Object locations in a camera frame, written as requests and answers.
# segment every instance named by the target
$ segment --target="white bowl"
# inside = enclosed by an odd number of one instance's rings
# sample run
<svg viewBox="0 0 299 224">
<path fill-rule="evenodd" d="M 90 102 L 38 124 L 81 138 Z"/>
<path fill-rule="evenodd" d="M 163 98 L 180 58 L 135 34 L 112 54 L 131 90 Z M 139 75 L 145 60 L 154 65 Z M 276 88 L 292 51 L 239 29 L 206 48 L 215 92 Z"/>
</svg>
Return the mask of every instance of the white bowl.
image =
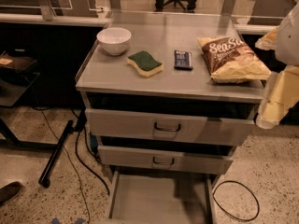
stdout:
<svg viewBox="0 0 299 224">
<path fill-rule="evenodd" d="M 96 36 L 104 51 L 112 56 L 124 53 L 130 47 L 130 31 L 120 27 L 110 27 L 102 30 Z"/>
</svg>

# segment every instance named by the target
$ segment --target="drawer handle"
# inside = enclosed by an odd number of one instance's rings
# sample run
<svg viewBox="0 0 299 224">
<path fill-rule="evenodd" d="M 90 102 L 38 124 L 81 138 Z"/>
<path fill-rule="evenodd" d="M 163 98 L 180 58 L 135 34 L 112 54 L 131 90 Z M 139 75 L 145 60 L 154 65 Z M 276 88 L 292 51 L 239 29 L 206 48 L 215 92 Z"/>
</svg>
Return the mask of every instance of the drawer handle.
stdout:
<svg viewBox="0 0 299 224">
<path fill-rule="evenodd" d="M 152 162 L 157 164 L 157 165 L 167 165 L 167 166 L 170 166 L 170 165 L 173 165 L 175 163 L 175 159 L 172 158 L 171 161 L 156 161 L 156 157 L 153 157 L 152 158 Z"/>
<path fill-rule="evenodd" d="M 178 132 L 178 131 L 180 131 L 180 128 L 181 128 L 180 124 L 178 125 L 178 127 L 176 129 L 161 128 L 161 127 L 158 127 L 158 123 L 155 122 L 155 129 L 158 131 Z"/>
</svg>

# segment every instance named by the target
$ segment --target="bag of chips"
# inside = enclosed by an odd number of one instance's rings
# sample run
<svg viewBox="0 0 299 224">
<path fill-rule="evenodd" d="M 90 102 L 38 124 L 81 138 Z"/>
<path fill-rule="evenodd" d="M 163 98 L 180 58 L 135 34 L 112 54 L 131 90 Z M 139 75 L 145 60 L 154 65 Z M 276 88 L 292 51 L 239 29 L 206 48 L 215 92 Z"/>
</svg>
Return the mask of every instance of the bag of chips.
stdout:
<svg viewBox="0 0 299 224">
<path fill-rule="evenodd" d="M 268 67 L 243 41 L 232 37 L 197 38 L 211 78 L 217 83 L 267 80 Z"/>
</svg>

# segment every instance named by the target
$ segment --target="green scouring pad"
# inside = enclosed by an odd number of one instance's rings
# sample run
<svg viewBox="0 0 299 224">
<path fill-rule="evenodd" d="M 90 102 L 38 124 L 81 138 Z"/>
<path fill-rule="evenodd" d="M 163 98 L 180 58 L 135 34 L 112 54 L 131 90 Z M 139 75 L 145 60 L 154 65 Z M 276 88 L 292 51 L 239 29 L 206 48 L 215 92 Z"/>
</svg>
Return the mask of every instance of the green scouring pad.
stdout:
<svg viewBox="0 0 299 224">
<path fill-rule="evenodd" d="M 143 77 L 151 77 L 163 71 L 164 68 L 162 63 L 157 62 L 144 50 L 129 56 L 127 62 Z"/>
</svg>

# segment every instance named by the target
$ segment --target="brown shoe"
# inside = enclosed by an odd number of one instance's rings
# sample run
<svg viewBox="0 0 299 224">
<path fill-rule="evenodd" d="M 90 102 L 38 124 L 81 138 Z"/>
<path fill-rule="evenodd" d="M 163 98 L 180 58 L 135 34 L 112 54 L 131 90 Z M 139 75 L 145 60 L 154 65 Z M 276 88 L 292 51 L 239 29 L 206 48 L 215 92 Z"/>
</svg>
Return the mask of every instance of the brown shoe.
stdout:
<svg viewBox="0 0 299 224">
<path fill-rule="evenodd" d="M 21 192 L 21 183 L 13 182 L 0 189 L 0 206 L 13 200 Z"/>
</svg>

